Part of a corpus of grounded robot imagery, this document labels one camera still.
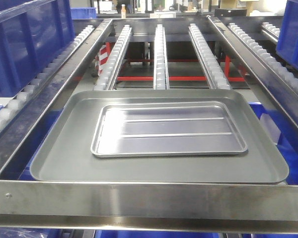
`tray rim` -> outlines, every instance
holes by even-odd
[[[150,105],[192,105],[192,104],[197,104],[196,106],[188,106],[188,107],[180,107],[180,106],[175,106],[175,107],[150,107]],[[139,108],[125,108],[126,110],[132,110],[132,111],[141,111],[141,110],[145,110],[145,109],[158,109],[158,110],[163,110],[163,109],[187,109],[187,108],[205,108],[205,107],[219,107],[223,110],[224,114],[228,116],[229,120],[227,120],[227,118],[224,118],[228,127],[231,129],[231,132],[233,133],[234,137],[236,138],[237,142],[240,144],[241,149],[239,151],[218,151],[218,152],[202,152],[202,151],[192,151],[192,152],[135,152],[135,153],[98,153],[97,152],[97,145],[99,143],[98,140],[98,133],[101,133],[102,130],[102,123],[104,121],[104,116],[105,113],[104,111],[110,110],[111,108],[119,108],[119,107],[124,107],[124,106],[137,106],[139,105]],[[202,155],[239,155],[239,154],[243,154],[243,153],[247,153],[248,151],[248,146],[247,143],[242,135],[242,133],[240,132],[238,126],[234,123],[233,119],[232,119],[232,115],[229,112],[227,106],[225,105],[225,103],[220,102],[220,101],[216,101],[216,100],[210,100],[210,101],[202,101],[202,102],[167,102],[167,103],[134,103],[134,104],[128,104],[128,103],[121,103],[121,104],[108,104],[104,107],[102,107],[102,109],[100,110],[98,119],[97,119],[97,123],[96,123],[96,127],[95,127],[95,131],[93,134],[93,139],[91,142],[91,146],[90,146],[90,151],[91,153],[97,157],[97,158],[126,158],[126,157],[159,157],[159,156],[186,156],[186,155],[192,155],[192,156],[202,156]]]

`conveyor rack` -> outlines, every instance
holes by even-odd
[[[283,125],[283,133],[298,151],[297,93],[285,87],[280,76],[228,28],[234,22],[248,32],[270,20],[254,18],[245,29],[242,18],[77,21],[76,29],[93,25],[95,30],[0,134],[0,226],[298,233],[298,186],[8,180],[20,174],[28,162],[25,158],[33,153],[27,148],[34,129],[48,112],[64,106],[77,85],[75,78],[82,76],[103,42],[116,41],[125,25],[132,28],[131,41],[153,41],[159,24],[165,28],[167,42],[190,41],[192,23],[205,40],[221,41],[237,68],[242,65],[246,69],[242,76],[277,125]],[[250,31],[249,36],[265,40],[258,32]],[[104,194],[97,201],[100,207],[92,199],[97,193]],[[113,194],[119,193],[126,196],[113,199]],[[129,199],[134,194],[143,201],[141,206]]]

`red metal frame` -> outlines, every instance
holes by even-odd
[[[106,51],[110,55],[111,44],[106,42]],[[130,62],[153,62],[152,59],[128,59]],[[169,59],[168,62],[198,62],[197,59]],[[224,75],[227,77],[229,82],[245,82],[243,77],[230,77],[229,76],[230,58],[225,57]],[[206,81],[205,76],[170,76],[170,81]],[[153,81],[151,76],[120,76],[117,81]]]
[[[152,76],[119,76],[117,81],[152,81]],[[242,77],[229,77],[229,82],[244,82]],[[205,76],[170,76],[169,81],[206,81]]]

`large metal tray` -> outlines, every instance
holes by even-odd
[[[248,150],[238,155],[97,158],[90,151],[102,108],[117,104],[220,102]],[[288,166],[244,98],[232,90],[90,91],[66,104],[31,164],[47,181],[279,183]]]
[[[218,101],[108,105],[100,113],[91,145],[97,157],[229,155],[246,150],[227,107]]]

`blue plastic bin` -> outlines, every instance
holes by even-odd
[[[96,19],[96,8],[79,7],[71,8],[72,19]]]
[[[6,10],[13,6],[18,6],[31,0],[0,0],[0,11]]]
[[[0,97],[13,97],[74,36],[69,0],[33,0],[0,11]]]
[[[219,238],[217,233],[155,232],[155,231],[96,231],[95,238]]]
[[[298,69],[298,0],[288,0],[277,53]]]

